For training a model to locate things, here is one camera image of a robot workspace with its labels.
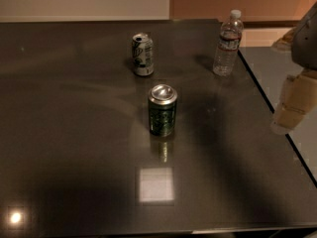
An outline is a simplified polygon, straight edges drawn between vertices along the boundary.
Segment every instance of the green soda can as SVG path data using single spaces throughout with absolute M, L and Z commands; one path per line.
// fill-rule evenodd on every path
M 159 84 L 149 91 L 150 132 L 157 136 L 169 135 L 176 120 L 177 92 L 166 84 Z

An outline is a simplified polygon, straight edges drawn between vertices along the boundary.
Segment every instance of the bottle cap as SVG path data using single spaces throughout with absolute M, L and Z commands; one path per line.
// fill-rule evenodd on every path
M 241 17 L 241 11 L 240 10 L 232 10 L 231 17 L 233 17 L 235 19 L 239 19 Z

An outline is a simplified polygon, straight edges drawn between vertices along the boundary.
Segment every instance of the table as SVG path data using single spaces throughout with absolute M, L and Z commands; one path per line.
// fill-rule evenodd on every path
M 317 189 L 245 65 L 211 72 L 215 20 L 0 25 L 1 237 L 317 226 Z M 132 73 L 151 33 L 155 73 Z M 149 133 L 147 95 L 178 93 Z M 22 221 L 13 224 L 15 212 Z

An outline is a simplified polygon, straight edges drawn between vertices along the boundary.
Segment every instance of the water bottle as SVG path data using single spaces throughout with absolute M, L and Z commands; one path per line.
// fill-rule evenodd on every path
M 221 26 L 219 43 L 213 64 L 213 71 L 217 75 L 228 76 L 233 70 L 244 29 L 240 17 L 241 11 L 232 10 L 230 19 Z

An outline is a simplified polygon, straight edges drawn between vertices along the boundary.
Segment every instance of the silver soda can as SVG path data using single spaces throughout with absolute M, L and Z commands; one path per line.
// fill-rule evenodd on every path
M 149 91 L 148 104 L 151 133 L 169 135 L 175 127 L 177 92 L 166 84 L 159 84 Z
M 153 41 L 145 33 L 139 33 L 132 39 L 132 57 L 136 75 L 147 76 L 154 72 Z

